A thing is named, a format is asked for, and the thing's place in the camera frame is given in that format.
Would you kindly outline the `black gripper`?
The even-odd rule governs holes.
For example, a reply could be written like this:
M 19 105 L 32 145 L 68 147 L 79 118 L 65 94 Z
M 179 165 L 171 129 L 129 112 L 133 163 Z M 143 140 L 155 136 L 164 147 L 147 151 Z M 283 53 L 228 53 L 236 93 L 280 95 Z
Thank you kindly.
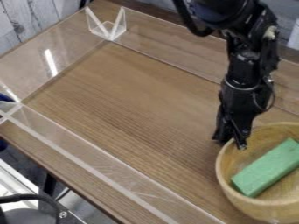
M 252 87 L 239 87 L 224 79 L 219 91 L 219 113 L 212 139 L 224 144 L 231 138 L 243 151 L 248 147 L 252 122 L 256 116 L 268 111 L 268 100 L 275 94 L 274 82 L 262 80 Z

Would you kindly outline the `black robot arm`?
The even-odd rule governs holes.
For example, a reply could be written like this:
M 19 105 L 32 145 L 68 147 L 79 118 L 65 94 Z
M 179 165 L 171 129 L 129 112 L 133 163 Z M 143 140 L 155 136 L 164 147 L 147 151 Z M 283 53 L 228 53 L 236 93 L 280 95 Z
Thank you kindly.
M 278 69 L 276 15 L 260 0 L 172 0 L 189 32 L 220 32 L 227 41 L 228 71 L 220 83 L 212 139 L 248 147 L 252 122 L 276 100 L 271 73 Z

